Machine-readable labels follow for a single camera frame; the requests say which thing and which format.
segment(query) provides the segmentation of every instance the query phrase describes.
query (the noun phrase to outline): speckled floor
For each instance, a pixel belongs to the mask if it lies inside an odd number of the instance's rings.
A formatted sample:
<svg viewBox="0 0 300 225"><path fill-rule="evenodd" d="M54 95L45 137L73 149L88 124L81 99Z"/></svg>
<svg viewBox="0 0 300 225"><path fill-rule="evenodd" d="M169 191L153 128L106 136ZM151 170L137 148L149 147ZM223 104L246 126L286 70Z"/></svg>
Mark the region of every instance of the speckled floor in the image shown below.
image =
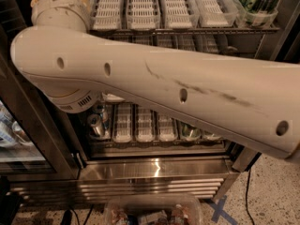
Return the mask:
<svg viewBox="0 0 300 225"><path fill-rule="evenodd" d="M246 210L248 173L242 173L226 196L218 202L202 201L202 224L252 224ZM300 165L261 156L252 167L248 190L248 210L255 224L300 224ZM83 225L89 206L75 208ZM59 225L63 210L21 208L13 225ZM104 225L102 207L94 206L87 225ZM72 225L77 225L73 215Z"/></svg>

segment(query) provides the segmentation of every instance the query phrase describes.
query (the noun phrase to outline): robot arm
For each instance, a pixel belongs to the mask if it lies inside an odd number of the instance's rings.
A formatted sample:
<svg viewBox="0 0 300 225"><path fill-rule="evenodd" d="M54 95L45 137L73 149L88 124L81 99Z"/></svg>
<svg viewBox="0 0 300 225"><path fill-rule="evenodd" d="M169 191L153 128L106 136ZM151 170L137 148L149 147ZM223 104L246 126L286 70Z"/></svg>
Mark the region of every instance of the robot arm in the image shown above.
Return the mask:
<svg viewBox="0 0 300 225"><path fill-rule="evenodd" d="M299 66L128 44L65 24L37 24L15 37L11 57L61 110L84 111L100 91L300 161Z"/></svg>

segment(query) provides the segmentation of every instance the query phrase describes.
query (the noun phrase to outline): black cable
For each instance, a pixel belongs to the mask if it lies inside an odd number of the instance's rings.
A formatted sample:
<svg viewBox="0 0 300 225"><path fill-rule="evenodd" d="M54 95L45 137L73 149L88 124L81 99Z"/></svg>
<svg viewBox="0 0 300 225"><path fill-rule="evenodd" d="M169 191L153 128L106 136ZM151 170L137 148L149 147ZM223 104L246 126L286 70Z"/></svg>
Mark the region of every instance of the black cable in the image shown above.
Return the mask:
<svg viewBox="0 0 300 225"><path fill-rule="evenodd" d="M248 173L247 173L247 187L246 187L246 210L247 210L247 214L250 217L250 220L252 222L252 225L255 225L254 219L252 217L252 215L249 213L248 210L248 191L249 191L249 185L250 185L250 178L251 178L251 169L249 169Z"/></svg>
<svg viewBox="0 0 300 225"><path fill-rule="evenodd" d="M93 211L94 205L91 205L90 211L88 212L88 215L86 216L85 222L83 223L83 225L86 225L87 220L90 218L91 213Z"/></svg>
<svg viewBox="0 0 300 225"><path fill-rule="evenodd" d="M74 208L73 208L73 207L71 207L71 206L69 206L69 209L71 209L71 211L72 211L72 212L75 214L75 216L76 216L76 219L77 219L77 224L78 224L78 225L81 225L81 223L79 222L78 215L77 215L77 213L75 212Z"/></svg>

